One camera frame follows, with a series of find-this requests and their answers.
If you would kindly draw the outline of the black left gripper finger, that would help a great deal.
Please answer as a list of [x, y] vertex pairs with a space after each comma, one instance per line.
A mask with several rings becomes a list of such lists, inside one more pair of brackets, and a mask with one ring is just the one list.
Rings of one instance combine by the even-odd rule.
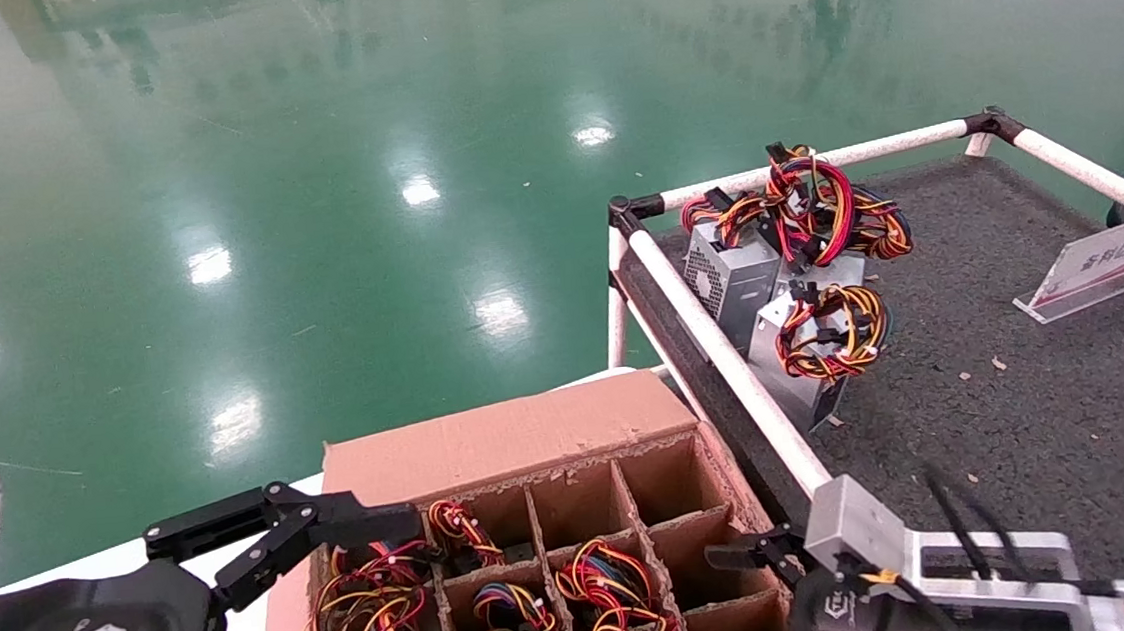
[[354, 493], [305, 494], [275, 481], [162, 520], [143, 533], [147, 558], [185, 564], [228, 544], [255, 542], [216, 573], [220, 609], [241, 612], [320, 546], [404, 544], [422, 532], [411, 502], [366, 507]]

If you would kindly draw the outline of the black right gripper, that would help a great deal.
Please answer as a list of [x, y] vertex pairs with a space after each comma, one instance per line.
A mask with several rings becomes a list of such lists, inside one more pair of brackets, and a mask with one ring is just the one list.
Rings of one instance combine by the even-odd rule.
[[867, 573], [845, 584], [834, 570], [812, 571], [803, 541], [799, 529], [772, 528], [707, 546], [706, 559], [716, 570], [764, 569], [785, 582], [792, 593], [785, 631], [959, 631], [935, 601], [898, 573]]

